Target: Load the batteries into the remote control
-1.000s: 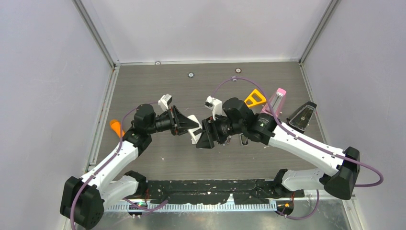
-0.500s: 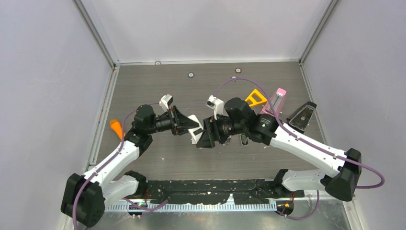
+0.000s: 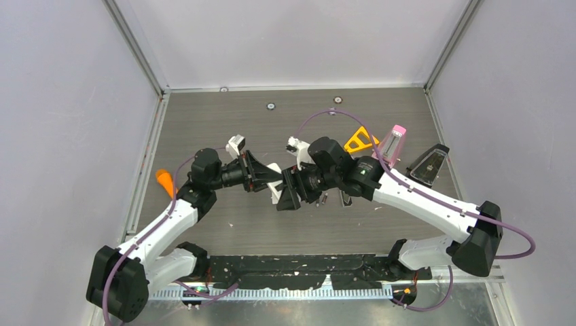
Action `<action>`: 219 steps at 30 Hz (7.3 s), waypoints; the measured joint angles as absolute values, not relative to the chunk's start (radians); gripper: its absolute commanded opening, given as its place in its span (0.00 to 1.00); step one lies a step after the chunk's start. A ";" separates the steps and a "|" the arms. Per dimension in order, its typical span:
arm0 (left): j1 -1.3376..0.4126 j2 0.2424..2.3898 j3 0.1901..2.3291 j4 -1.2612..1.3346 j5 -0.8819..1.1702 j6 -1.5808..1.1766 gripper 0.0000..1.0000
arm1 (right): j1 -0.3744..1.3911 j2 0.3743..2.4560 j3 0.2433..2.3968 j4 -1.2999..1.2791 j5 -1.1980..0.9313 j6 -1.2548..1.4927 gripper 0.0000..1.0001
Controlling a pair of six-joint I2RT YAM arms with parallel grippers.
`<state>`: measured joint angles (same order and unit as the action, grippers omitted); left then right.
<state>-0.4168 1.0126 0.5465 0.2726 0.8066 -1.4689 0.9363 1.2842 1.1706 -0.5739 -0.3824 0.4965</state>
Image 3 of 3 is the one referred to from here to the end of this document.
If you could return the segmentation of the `white remote control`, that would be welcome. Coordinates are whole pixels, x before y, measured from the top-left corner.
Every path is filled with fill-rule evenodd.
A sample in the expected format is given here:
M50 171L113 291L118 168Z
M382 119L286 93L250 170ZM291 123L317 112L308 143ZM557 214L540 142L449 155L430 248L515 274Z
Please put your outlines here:
M267 186L271 192L272 204L276 205L278 204L283 192L283 176L281 174L280 166L277 163L271 163L267 165L267 167L280 174L280 179L278 181L267 183Z

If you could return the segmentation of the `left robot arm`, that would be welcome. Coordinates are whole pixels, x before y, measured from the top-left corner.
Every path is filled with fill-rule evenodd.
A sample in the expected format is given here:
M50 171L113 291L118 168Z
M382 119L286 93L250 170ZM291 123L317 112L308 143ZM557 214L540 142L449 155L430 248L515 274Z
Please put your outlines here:
M101 308L106 325L135 320L149 296L173 281L184 276L200 281L207 275L206 252L194 244L162 253L210 211L217 190L241 185L258 192L282 179L278 164L262 164L249 150L222 164L216 149L205 148L186 162L191 165L187 181L173 190L167 208L131 239L116 248L103 246L94 256L86 299Z

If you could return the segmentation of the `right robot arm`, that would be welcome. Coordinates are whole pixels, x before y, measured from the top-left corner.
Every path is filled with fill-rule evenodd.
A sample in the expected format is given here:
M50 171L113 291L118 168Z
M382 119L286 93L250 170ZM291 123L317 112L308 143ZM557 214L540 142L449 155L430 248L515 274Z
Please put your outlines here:
M455 266L478 277L490 274L503 235L498 205L485 201L476 206L447 197L385 169L371 156L352 157L328 137L312 144L291 137L287 151L297 158L296 165L282 170L280 181L268 184L278 211L298 210L302 202L316 202L323 192L337 188L350 197L393 206L444 233L397 240L384 264L389 280L434 266Z

